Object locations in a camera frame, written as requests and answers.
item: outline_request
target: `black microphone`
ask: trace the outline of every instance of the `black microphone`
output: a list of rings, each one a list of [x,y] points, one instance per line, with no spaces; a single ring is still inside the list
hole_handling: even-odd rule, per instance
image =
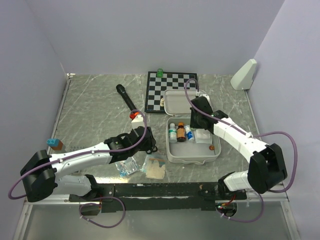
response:
[[[131,111],[137,109],[134,103],[131,101],[130,97],[128,96],[124,86],[118,84],[115,88]]]

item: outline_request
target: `brown bottle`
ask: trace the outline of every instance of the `brown bottle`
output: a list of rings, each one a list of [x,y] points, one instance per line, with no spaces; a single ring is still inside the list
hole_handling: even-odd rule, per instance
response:
[[[186,141],[186,134],[183,122],[179,122],[178,124],[178,129],[176,130],[176,139],[178,142]]]

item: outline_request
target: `green object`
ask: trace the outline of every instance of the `green object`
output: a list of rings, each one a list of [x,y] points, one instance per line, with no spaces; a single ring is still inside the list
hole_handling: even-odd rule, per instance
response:
[[[156,77],[157,78],[162,78],[164,76],[164,71],[162,68],[159,68],[158,71],[156,72]]]

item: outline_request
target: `black and white checkered board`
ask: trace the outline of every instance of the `black and white checkered board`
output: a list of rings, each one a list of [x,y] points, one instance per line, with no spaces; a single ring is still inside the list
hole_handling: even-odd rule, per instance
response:
[[[156,77],[156,71],[148,72],[146,85],[145,106],[146,113],[165,114],[165,108],[160,106],[160,100],[167,89],[184,89],[185,82],[189,79],[198,80],[196,73],[164,72],[163,77]],[[187,89],[196,89],[196,84],[191,82]]]

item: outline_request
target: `box lid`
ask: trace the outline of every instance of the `box lid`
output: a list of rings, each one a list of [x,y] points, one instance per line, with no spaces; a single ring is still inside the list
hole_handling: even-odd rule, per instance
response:
[[[197,90],[187,90],[190,100],[196,98]],[[164,91],[164,111],[168,115],[191,114],[191,105],[187,100],[184,89],[167,89]]]

